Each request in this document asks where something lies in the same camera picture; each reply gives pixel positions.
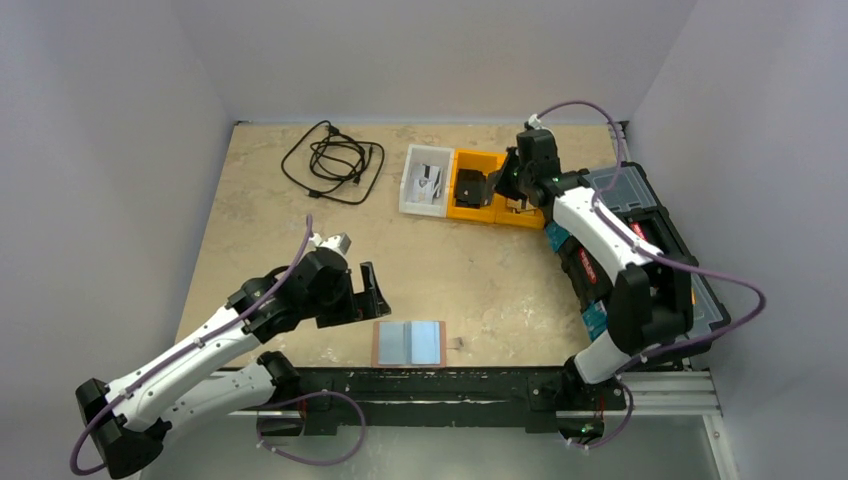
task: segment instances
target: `table surface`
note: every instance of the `table surface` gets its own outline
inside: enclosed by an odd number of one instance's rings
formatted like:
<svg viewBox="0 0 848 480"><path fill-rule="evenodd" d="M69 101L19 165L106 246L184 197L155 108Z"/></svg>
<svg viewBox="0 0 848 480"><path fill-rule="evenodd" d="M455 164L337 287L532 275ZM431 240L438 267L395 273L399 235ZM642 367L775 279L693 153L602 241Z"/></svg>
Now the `table surface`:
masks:
<svg viewBox="0 0 848 480"><path fill-rule="evenodd" d="M375 141L386 150L380 178L368 200L342 205L305 194L280 172L280 159L308 130L305 125L235 127L186 299L176 340L205 322L251 277L287 265L302 239L307 213L323 236L346 232L354 287L357 265L372 261L392 314L383 320L441 320L448 366L561 365L585 348L586 329L571 282L539 230L482 225L398 212L409 144L503 152L515 144L518 125L341 125L342 133ZM614 153L606 126L552 127L563 170L609 165ZM310 141L324 131L314 132ZM286 168L321 187L308 172L308 145ZM339 196L361 197L376 172ZM373 321L318 330L314 320L278 335L229 364L279 349L297 366L368 366Z"/></svg>

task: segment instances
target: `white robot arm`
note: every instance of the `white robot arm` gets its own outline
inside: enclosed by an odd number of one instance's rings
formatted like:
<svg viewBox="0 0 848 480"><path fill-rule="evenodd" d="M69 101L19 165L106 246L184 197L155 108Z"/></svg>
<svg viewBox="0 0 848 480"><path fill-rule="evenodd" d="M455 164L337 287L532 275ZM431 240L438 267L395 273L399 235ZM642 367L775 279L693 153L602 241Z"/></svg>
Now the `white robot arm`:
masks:
<svg viewBox="0 0 848 480"><path fill-rule="evenodd" d="M563 393L572 395L586 385L608 380L648 346L689 331L691 279L686 272L661 268L631 246L662 254L603 203L594 204L595 190L580 172L560 170L550 131L528 125L527 131L516 136L516 143L517 147L507 149L502 168L489 175L487 195L528 200L544 213L546 223L559 225L579 240L614 283L607 304L607 330L565 363ZM687 263L684 258L677 260Z"/></svg>
<svg viewBox="0 0 848 480"><path fill-rule="evenodd" d="M354 293L344 257L347 235L323 241L315 235L312 241L314 251L247 280L206 323L147 365L109 383L90 379L77 388L86 424L81 439L91 436L112 478L141 470L166 443L208 419L302 393L297 371L280 352L263 353L241 370L207 380L236 357L307 318L322 328L391 313L368 262L360 265L363 291ZM75 465L80 445L72 469L96 471Z"/></svg>

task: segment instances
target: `gray wall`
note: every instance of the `gray wall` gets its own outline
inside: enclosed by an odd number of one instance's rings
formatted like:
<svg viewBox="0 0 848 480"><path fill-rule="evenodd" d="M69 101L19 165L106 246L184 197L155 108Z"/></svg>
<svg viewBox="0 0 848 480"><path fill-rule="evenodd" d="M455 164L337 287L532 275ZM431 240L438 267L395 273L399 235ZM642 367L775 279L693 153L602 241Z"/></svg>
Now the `gray wall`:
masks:
<svg viewBox="0 0 848 480"><path fill-rule="evenodd" d="M630 118L695 0L174 3L238 119L492 123Z"/></svg>
<svg viewBox="0 0 848 480"><path fill-rule="evenodd" d="M848 478L846 25L839 0L700 1L631 124L703 263L769 295L710 356L742 478Z"/></svg>
<svg viewBox="0 0 848 480"><path fill-rule="evenodd" d="M0 477L173 342L230 130L170 2L0 2Z"/></svg>

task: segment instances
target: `black cable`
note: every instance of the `black cable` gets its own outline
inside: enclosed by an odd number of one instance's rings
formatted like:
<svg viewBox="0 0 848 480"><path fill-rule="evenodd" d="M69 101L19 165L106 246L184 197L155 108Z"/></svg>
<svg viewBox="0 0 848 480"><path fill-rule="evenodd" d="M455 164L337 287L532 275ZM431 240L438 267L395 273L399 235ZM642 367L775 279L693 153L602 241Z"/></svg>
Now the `black cable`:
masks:
<svg viewBox="0 0 848 480"><path fill-rule="evenodd" d="M321 125L327 125L327 136L322 138L317 142L312 142L309 144L309 148L312 149L312 156L309 158L309 171L312 172L313 175L322 179L337 182L336 185L330 187L327 190L316 190L314 188L308 187L291 176L289 172L286 171L286 161L289 159L292 153L300 147L300 145L306 140L309 135L312 134L318 127ZM342 158L334 157L327 153L327 149L336 149L341 148L345 150L351 150L355 152L359 159L354 163L350 163L348 160L344 160ZM362 179L362 175L365 174L365 171L368 170L368 167L371 165L371 158L374 155L374 149L378 149L380 152L380 165L377 166L377 173L374 174L374 179L371 180L371 185L368 186L368 190L366 190L365 195L362 196L361 199L357 201L345 200L342 198L331 197L329 194L338 190L342 185L347 182L353 182L355 185L359 185L360 180ZM348 168L348 173L338 174L334 173L327 169L327 166L322 163L322 160L328 160L330 162L334 162L336 164L344 165ZM295 185L303 187L309 193L309 196L312 198L326 198L328 200L332 200L334 202L344 203L345 205L359 205L365 200L368 199L368 196L371 195L371 191L374 189L374 184L377 183L377 177L380 176L380 171L383 169L383 164L386 162L386 150L377 142L363 142L359 140L354 140L353 138L339 132L339 129L334 127L329 120L321 120L316 123L306 132L294 146L286 152L283 159L280 161L280 170L283 171L283 175L286 176L289 180L294 182Z"/></svg>

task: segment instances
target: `purple cable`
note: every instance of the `purple cable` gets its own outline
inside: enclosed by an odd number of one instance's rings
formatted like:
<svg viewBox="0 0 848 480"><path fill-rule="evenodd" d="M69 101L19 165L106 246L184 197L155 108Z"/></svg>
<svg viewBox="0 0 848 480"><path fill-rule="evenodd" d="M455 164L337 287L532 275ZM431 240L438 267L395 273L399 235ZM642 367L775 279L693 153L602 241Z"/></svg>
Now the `purple cable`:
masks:
<svg viewBox="0 0 848 480"><path fill-rule="evenodd" d="M636 252L636 253L638 253L642 256L645 256L645 257L650 258L651 260L653 260L657 263L660 263L662 265L665 265L667 267L671 267L671 268L674 268L674 269L677 269L677 270L682 270L684 272L688 272L688 273L692 273L692 274L696 274L696 275L703 275L705 277L710 277L710 278L715 278L715 279L718 279L718 280L723 280L723 281L726 281L726 282L735 283L737 285L741 285L743 287L750 288L751 290L754 291L754 293L757 294L757 305L750 312L743 315L742 317L740 317L735 322L732 322L728 325L725 325L724 327L718 328L714 332L709 333L708 335L703 335L703 336L698 337L698 338L684 340L682 342L675 342L671 345L653 348L651 350L642 352L639 355L635 355L630 359L630 361L628 361L626 364L624 364L624 366L622 366L618 370L618 373L625 372L628 369L630 369L632 366L634 366L638 363L641 363L641 362L645 362L649 358L656 357L657 355L662 355L664 353L672 352L672 351L679 350L681 348L690 347L690 346L693 346L693 345L700 345L700 344L703 344L703 343L706 343L706 342L711 342L711 341L713 341L717 338L720 338L720 337L732 332L733 330L736 330L737 328L739 328L742 325L750 322L752 319L754 319L754 317L759 315L766 308L766 295L763 292L763 290L759 286L757 286L756 284L754 284L754 283L752 283L748 280L745 280L743 278L737 277L735 275L715 272L715 271L712 271L712 270L707 270L707 269L704 269L704 268L696 267L694 265L687 265L685 263L675 262L674 260L670 260L668 258L665 258L662 255L655 255L651 252L648 252L647 250L643 249L640 245L638 245L638 243L639 243L638 240L636 240L636 241L631 240L630 237L625 232L625 230L620 228L611 218L607 217L602 209L598 208L598 202L600 202L601 194L603 194L606 191L612 190L613 187L615 187L615 182L618 180L618 176L621 174L621 163L623 161L622 158L624 157L624 149L625 149L624 138L621 136L621 132L618 130L618 128L616 128L615 121L612 119L610 114L607 113L606 110L604 110L603 108L601 108L599 105L597 105L595 103L588 102L588 101L585 101L585 100L572 100L572 101L562 102L562 103L558 103L556 105L552 105L552 106L546 108L545 110L542 110L542 112L537 115L537 118L541 119L542 117L551 113L552 111L554 111L554 110L556 110L560 107L566 107L566 106L569 106L569 105L586 105L588 107L592 107L595 110L597 110L601 115L604 116L604 118L606 118L607 123L609 123L610 127L612 128L613 135L615 136L615 144L614 144L615 173L613 173L612 180L609 182L609 184L607 184L606 187L603 187L599 190L595 190L594 195L592 195L592 207L593 207L594 212L598 215L598 218L600 218L601 221L603 221L608 227L610 227L610 229L612 229L612 231L615 232L615 234L618 235L618 237L621 238L621 240L624 241L624 243L627 244L627 246L629 246L634 252ZM588 446L589 448L597 448L597 447L600 447L602 445L605 445L606 443L609 442L609 440L612 440L616 435L618 435L621 432L621 430L623 429L623 427L629 422L630 415L633 413L633 394L630 393L630 390L627 389L627 387L625 387L623 383L621 383L621 386L625 388L625 390L628 392L628 396L630 397L630 404L627 406L627 414L625 415L625 421L623 421L621 423L621 425L619 425L619 427L614 432L612 432L612 434L609 435L608 438L605 438L602 441L600 441L600 442L598 442L594 445L589 445Z"/></svg>
<svg viewBox="0 0 848 480"><path fill-rule="evenodd" d="M282 407L286 407L286 406L295 404L295 403L303 401L303 400L309 400L310 398L325 397L325 396L341 398L345 402L351 404L353 406L353 409L356 410L356 414L359 415L359 424L362 427L359 430L359 438L356 440L356 444L353 445L353 448L348 450L347 453L345 453L341 457L334 458L332 460L313 460L311 458L303 458L303 457L298 457L297 455L292 455L291 453L286 453L286 452L278 449L277 447L273 447L273 446L269 445L268 442L265 441L265 438L262 437L262 432L259 430L259 424L257 422L256 438L259 440L259 444L262 445L265 448L265 450L268 450L271 453L276 453L277 455L279 455L281 457L285 457L285 458L288 458L289 460L294 460L295 462L303 463L305 465L311 465L313 467L329 467L330 465L336 465L336 464L342 463L345 460L347 460L348 458L352 457L356 452L359 451L360 448L362 448L362 443L365 442L365 431L366 431L366 428L367 428L367 424L365 423L365 412L362 411L362 407L360 407L356 403L356 401L354 401L352 398L348 397L347 395L345 395L343 393L331 392L331 391L307 393L306 395L302 395L300 397L293 398L291 400L286 400L285 402L267 404L267 405L263 405L262 407L267 408L267 409L282 408Z"/></svg>
<svg viewBox="0 0 848 480"><path fill-rule="evenodd" d="M303 236L303 241L300 242L300 248L297 250L297 254L295 254L294 259L292 260L292 263L291 263L292 266L297 265L300 262L301 257L303 257L303 252L306 251L306 246L309 244L309 238L310 237L312 237L312 214L308 214L306 216L306 233ZM291 276L292 271L294 271L293 268L286 269L286 271L283 273L283 276L281 276L277 280L277 283L272 285L271 288L267 292L265 292L265 295L262 295L261 297L259 297L259 300L257 300L253 305L251 305L247 310L242 312L238 317L227 322L226 324L222 325L221 327L216 328L215 330L212 330L211 332L207 333L206 335L200 337L200 340L201 340L200 343L205 344L211 338L217 337L221 333L233 328L233 326L244 321L245 318L247 318L253 312L255 312L256 309L259 308L260 305L265 303L265 301L268 299L268 297L273 295L274 292L276 292L280 288L280 286L289 278L289 276ZM143 375L138 377L138 379L135 382L131 383L126 388L127 395L132 397L132 392L138 390L138 388L141 387L141 385L144 384L144 382L150 380L154 375L161 372L162 370L167 368L169 365L171 365L172 363L174 363L178 359L182 358L185 354L194 350L195 348L198 348L196 343L189 343L189 344L185 345L183 348L172 353L170 356L168 356L167 358L165 358L164 360L162 360L161 362L159 362L155 366L153 366L150 370L148 370ZM77 438L76 443L74 443L74 448L71 450L70 467L71 467L71 472L73 472L75 475L78 475L78 476L91 475L91 474L97 473L100 470L103 470L104 468L106 468L105 463L101 463L100 465L98 465L96 467L92 467L92 468L80 468L80 466L79 466L79 453L80 453L80 450L82 450L82 445L83 445L83 443L85 443L85 439L88 438L89 435L91 435L91 432L94 431L95 426L98 423L100 423L100 421L103 420L103 418L107 414L109 414L110 412L115 410L115 407L117 407L121 402L123 402L126 399L127 399L127 397L125 397L123 394L116 396L115 398L112 399L111 402L109 402L105 407L103 407L102 410L97 412L97 415L95 415L94 418L92 418L91 421L88 422L88 424L85 426L85 428L83 429L79 438Z"/></svg>

